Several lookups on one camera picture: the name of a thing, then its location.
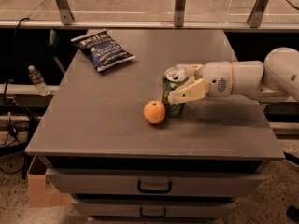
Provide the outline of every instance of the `orange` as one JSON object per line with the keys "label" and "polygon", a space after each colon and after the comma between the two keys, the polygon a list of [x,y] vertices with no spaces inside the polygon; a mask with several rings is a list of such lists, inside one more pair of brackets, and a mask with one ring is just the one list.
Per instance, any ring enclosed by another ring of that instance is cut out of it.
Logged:
{"label": "orange", "polygon": [[166,110],[162,102],[149,101],[143,109],[145,119],[149,123],[160,123],[166,115]]}

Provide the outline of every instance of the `drawer handle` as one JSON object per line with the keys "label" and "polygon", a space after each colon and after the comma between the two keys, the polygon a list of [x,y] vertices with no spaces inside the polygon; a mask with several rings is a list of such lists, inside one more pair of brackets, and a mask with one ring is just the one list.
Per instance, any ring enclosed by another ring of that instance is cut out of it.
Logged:
{"label": "drawer handle", "polygon": [[145,217],[145,218],[164,218],[166,216],[166,208],[163,209],[162,215],[152,216],[152,215],[144,215],[143,208],[140,207],[140,216]]}
{"label": "drawer handle", "polygon": [[165,190],[145,190],[141,188],[141,181],[138,181],[138,190],[142,193],[150,193],[150,194],[166,194],[169,193],[172,189],[172,183],[168,182],[168,189]]}

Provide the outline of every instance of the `gray drawer cabinet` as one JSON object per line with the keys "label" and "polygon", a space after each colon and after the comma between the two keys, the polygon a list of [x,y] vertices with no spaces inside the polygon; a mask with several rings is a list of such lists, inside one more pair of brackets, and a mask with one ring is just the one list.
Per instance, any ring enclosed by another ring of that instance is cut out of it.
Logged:
{"label": "gray drawer cabinet", "polygon": [[224,218],[235,210],[235,198],[263,181],[260,174],[188,171],[48,169],[46,176],[60,192],[74,194],[79,213],[97,217],[92,223]]}
{"label": "gray drawer cabinet", "polygon": [[230,198],[249,194],[263,180],[260,174],[82,169],[48,169],[46,176],[66,193]]}
{"label": "gray drawer cabinet", "polygon": [[74,199],[72,204],[85,216],[222,218],[235,210],[234,203]]}
{"label": "gray drawer cabinet", "polygon": [[110,29],[131,63],[98,73],[77,52],[26,152],[89,224],[205,223],[227,217],[235,199],[284,158],[260,105],[206,97],[151,125],[164,72],[178,63],[236,61],[223,31]]}

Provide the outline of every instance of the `cardboard box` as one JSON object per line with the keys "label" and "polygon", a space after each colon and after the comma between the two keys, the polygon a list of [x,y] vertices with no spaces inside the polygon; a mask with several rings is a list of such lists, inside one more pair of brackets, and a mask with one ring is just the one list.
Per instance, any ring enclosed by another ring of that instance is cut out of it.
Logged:
{"label": "cardboard box", "polygon": [[28,204],[29,207],[64,206],[71,204],[72,196],[61,193],[46,179],[47,167],[34,157],[28,174]]}

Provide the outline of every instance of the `chip bag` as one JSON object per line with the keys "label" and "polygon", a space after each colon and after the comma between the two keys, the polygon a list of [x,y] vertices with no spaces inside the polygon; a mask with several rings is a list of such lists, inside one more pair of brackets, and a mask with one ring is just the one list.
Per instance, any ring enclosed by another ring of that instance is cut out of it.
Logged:
{"label": "chip bag", "polygon": [[117,63],[131,61],[135,56],[124,50],[106,31],[94,35],[82,35],[71,39],[84,55],[89,58],[98,72],[104,71]]}

